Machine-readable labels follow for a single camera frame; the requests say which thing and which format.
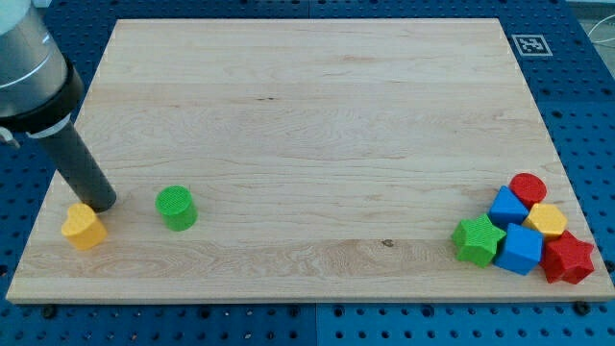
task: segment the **wooden cutting board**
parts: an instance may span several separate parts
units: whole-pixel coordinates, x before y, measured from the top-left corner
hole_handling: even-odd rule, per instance
[[[451,234],[519,171],[594,242],[496,19],[120,20],[77,128],[118,193],[107,240],[61,236],[59,175],[17,304],[607,300],[455,260]],[[184,232],[154,206],[185,185]]]

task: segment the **blue block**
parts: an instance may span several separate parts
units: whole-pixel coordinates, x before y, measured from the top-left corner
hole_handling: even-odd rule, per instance
[[[543,236],[535,230],[508,224],[498,255],[493,264],[517,274],[526,275],[540,262]]]
[[[502,186],[487,215],[497,227],[505,230],[509,223],[521,225],[528,217],[528,209],[508,186]]]

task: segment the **yellow block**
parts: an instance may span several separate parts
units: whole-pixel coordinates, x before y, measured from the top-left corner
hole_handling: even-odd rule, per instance
[[[61,225],[61,234],[79,250],[87,250],[105,239],[107,229],[92,208],[75,203],[68,208],[68,218]]]
[[[568,219],[556,205],[536,203],[522,226],[543,234],[545,240],[555,240],[566,230]]]

